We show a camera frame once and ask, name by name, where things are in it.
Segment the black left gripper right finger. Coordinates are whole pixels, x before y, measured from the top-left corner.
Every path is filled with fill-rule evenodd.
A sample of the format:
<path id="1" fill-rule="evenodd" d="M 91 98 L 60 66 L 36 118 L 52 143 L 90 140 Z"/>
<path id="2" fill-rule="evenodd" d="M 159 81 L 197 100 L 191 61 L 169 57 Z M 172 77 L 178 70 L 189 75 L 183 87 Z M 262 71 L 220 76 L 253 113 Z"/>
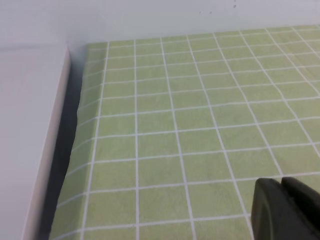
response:
<path id="1" fill-rule="evenodd" d="M 293 202 L 296 214 L 314 232 L 320 232 L 320 194 L 294 177 L 283 177 L 281 186 Z"/>

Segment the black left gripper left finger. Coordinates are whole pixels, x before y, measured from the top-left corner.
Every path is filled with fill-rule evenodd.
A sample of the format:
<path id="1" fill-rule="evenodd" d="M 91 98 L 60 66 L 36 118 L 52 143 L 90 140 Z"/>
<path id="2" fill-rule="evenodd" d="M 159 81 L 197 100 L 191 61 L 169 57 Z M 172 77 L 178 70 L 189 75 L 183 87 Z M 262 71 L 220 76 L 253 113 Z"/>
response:
<path id="1" fill-rule="evenodd" d="M 318 240 L 296 213 L 289 194 L 272 178 L 255 181 L 251 208 L 251 226 L 255 240 Z"/>

